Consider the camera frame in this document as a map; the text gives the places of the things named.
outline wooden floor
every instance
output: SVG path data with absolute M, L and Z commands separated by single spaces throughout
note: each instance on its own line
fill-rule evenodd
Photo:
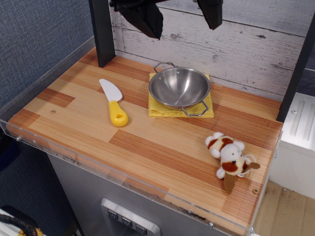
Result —
M 260 236 L 315 235 L 315 199 L 269 182 L 254 228 Z

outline button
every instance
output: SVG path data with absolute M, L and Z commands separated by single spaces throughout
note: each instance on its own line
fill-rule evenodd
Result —
M 143 228 L 142 226 L 140 225 L 136 225 L 136 229 L 139 233 L 142 233 L 143 235 L 147 235 L 147 229 L 146 228 Z
M 117 213 L 115 213 L 115 212 L 111 211 L 110 209 L 108 209 L 108 214 L 109 214 L 109 216 L 112 217 L 113 219 L 118 220 L 118 215 L 117 215 Z
M 127 218 L 122 217 L 122 221 L 123 221 L 124 225 L 132 228 L 132 222 L 130 220 L 128 220 Z

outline black pole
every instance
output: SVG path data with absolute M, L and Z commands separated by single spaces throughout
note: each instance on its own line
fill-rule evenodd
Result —
M 309 31 L 305 37 L 305 41 L 302 46 L 300 56 L 297 60 L 289 86 L 287 87 L 285 96 L 283 98 L 283 101 L 282 101 L 282 104 L 278 113 L 278 117 L 277 117 L 278 121 L 284 122 L 286 118 L 286 115 L 290 109 L 291 103 L 296 93 L 297 87 L 299 86 L 307 61 L 313 49 L 314 41 L 315 41 L 315 14 L 313 15 L 313 19 L 310 24 Z
M 89 0 L 98 66 L 104 67 L 115 56 L 112 24 L 107 0 Z

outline yellow object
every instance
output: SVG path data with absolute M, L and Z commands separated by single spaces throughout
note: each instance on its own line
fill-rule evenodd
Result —
M 150 73 L 150 80 L 155 75 L 155 73 Z M 200 116 L 200 118 L 213 118 L 215 116 L 213 112 L 213 105 L 210 93 L 204 99 L 205 103 L 208 105 L 209 110 L 205 112 L 204 115 Z M 205 110 L 205 106 L 202 103 L 198 103 L 197 105 L 187 108 L 186 111 L 189 114 L 200 114 Z M 160 102 L 156 101 L 149 92 L 149 117 L 151 118 L 163 118 L 163 117 L 188 117 L 183 110 L 172 110 L 169 109 Z
M 36 232 L 37 232 L 37 236 L 44 236 L 43 232 L 40 229 L 36 228 Z M 18 236 L 25 236 L 23 230 L 20 230 Z
M 108 103 L 109 117 L 114 126 L 121 127 L 128 123 L 127 113 L 121 109 L 117 101 Z

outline pan handle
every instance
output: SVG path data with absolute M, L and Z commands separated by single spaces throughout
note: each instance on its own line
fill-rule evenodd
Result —
M 202 100 L 201 101 L 202 103 L 203 103 L 203 105 L 206 107 L 206 109 L 205 110 L 203 110 L 203 112 L 202 113 L 200 113 L 200 114 L 197 114 L 197 115 L 195 115 L 195 114 L 188 114 L 188 112 L 185 110 L 185 108 L 184 107 L 181 107 L 182 108 L 182 110 L 185 112 L 185 114 L 188 116 L 188 117 L 200 117 L 200 116 L 202 116 L 203 114 L 205 114 L 205 112 L 207 111 L 207 110 L 209 110 L 209 107 L 208 107 L 208 105 Z
M 155 67 L 154 67 L 154 70 L 158 73 L 157 71 L 157 67 L 161 64 L 168 64 L 168 65 L 172 65 L 173 67 L 176 67 L 173 63 L 171 62 L 160 62 L 159 64 L 157 64 Z

